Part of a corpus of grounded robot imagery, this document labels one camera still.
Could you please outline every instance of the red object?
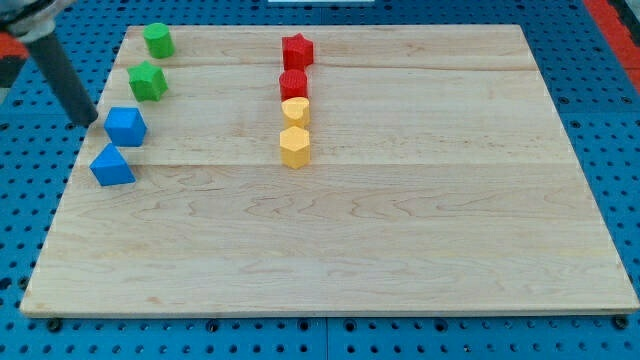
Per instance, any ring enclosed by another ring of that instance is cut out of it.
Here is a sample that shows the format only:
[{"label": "red object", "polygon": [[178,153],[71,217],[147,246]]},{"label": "red object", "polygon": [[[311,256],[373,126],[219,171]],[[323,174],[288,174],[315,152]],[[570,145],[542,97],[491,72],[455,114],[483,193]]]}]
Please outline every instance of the red object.
[{"label": "red object", "polygon": [[313,64],[313,42],[298,33],[282,38],[282,63],[285,70],[304,68]]},{"label": "red object", "polygon": [[640,91],[640,47],[633,43],[629,29],[618,18],[618,11],[608,0],[585,0],[584,4],[636,90]]},{"label": "red object", "polygon": [[0,59],[8,56],[19,57],[21,59],[29,57],[24,45],[9,36],[9,34],[0,32]]},{"label": "red object", "polygon": [[307,97],[307,74],[297,69],[280,75],[280,98],[285,101],[293,97]]}]

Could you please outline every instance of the black cylinder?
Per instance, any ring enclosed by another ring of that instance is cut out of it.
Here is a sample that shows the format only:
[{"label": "black cylinder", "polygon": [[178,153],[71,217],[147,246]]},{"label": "black cylinder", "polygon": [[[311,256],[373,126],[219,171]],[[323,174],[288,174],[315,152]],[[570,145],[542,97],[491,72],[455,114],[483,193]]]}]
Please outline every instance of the black cylinder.
[{"label": "black cylinder", "polygon": [[69,120],[81,126],[88,126],[94,122],[98,118],[96,107],[82,86],[55,33],[25,45],[62,104]]}]

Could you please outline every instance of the blue table surface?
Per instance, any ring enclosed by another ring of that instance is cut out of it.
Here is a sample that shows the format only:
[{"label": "blue table surface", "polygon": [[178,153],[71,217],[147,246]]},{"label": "blue table surface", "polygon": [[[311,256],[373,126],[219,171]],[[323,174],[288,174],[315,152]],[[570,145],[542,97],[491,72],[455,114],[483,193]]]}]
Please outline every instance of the blue table surface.
[{"label": "blue table surface", "polygon": [[[80,0],[57,20],[57,34],[94,100],[128,25],[520,24],[638,289],[640,98],[581,1],[377,0],[373,6],[337,8],[270,7],[266,0]],[[25,318],[18,311],[24,285],[86,131],[67,123],[37,67],[28,61],[0,106],[0,358],[638,358],[636,314]]]}]

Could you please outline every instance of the wood grain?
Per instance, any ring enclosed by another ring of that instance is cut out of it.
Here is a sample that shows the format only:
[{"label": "wood grain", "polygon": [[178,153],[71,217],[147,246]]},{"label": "wood grain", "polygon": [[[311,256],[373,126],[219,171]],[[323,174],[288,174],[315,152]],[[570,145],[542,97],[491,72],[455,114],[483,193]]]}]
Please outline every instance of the wood grain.
[{"label": "wood grain", "polygon": [[[280,165],[280,37],[316,46],[312,164]],[[22,302],[29,316],[610,314],[639,307],[517,26],[129,29]],[[111,106],[135,184],[87,167]]]}]

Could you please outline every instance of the toy block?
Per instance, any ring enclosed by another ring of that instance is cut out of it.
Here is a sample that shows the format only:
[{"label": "toy block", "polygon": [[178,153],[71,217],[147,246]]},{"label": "toy block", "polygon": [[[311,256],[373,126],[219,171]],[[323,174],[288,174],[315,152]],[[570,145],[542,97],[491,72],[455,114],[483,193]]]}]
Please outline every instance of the toy block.
[{"label": "toy block", "polygon": [[127,69],[129,73],[129,85],[138,101],[159,101],[169,88],[162,69],[143,61],[138,66]]},{"label": "toy block", "polygon": [[280,98],[282,101],[294,98],[307,98],[307,74],[301,70],[286,70],[280,75]]},{"label": "toy block", "polygon": [[285,70],[304,71],[305,67],[313,64],[313,42],[305,39],[300,33],[283,37],[282,63]]},{"label": "toy block", "polygon": [[280,155],[282,163],[290,168],[299,169],[311,161],[311,142],[309,132],[292,126],[280,133]]},{"label": "toy block", "polygon": [[102,186],[128,184],[136,181],[127,161],[113,144],[107,144],[89,168]]},{"label": "toy block", "polygon": [[152,57],[164,59],[173,55],[175,47],[167,25],[163,23],[149,24],[145,26],[142,36]]},{"label": "toy block", "polygon": [[147,125],[137,108],[111,108],[104,129],[116,146],[140,146],[147,133]]},{"label": "toy block", "polygon": [[309,126],[309,99],[295,97],[282,102],[282,115],[284,116],[284,128],[292,126],[305,128]]}]

